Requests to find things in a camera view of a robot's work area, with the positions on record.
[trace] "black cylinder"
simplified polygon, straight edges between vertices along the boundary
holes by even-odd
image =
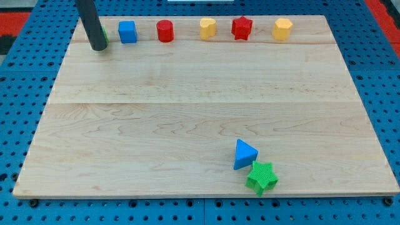
[[[108,44],[107,38],[103,33],[93,0],[75,0],[75,3],[92,49],[95,51],[104,50]]]

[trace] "wood grain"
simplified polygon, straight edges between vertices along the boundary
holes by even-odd
[[[120,20],[137,44],[122,45]],[[254,16],[249,42],[233,17],[171,17],[176,40],[155,40],[157,17],[101,18],[111,40],[90,50],[81,23],[14,188],[17,198],[256,198],[234,171],[241,138],[280,178],[264,197],[390,196],[399,186],[322,16]]]

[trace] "blue triangular prism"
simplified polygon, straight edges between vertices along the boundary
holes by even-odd
[[[250,166],[253,161],[257,159],[257,155],[257,149],[238,139],[236,141],[235,164],[233,169],[241,169],[245,166]]]

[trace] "green star block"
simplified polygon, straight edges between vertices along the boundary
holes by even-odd
[[[247,176],[246,187],[253,189],[261,197],[265,189],[271,190],[278,182],[273,171],[273,164],[253,161],[251,172]]]

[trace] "yellow hexagonal prism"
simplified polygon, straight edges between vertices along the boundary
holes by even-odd
[[[217,22],[212,18],[202,18],[200,20],[200,38],[205,40],[213,37],[217,29]]]
[[[275,39],[284,41],[289,38],[292,27],[293,23],[289,19],[279,18],[275,21],[272,35]]]

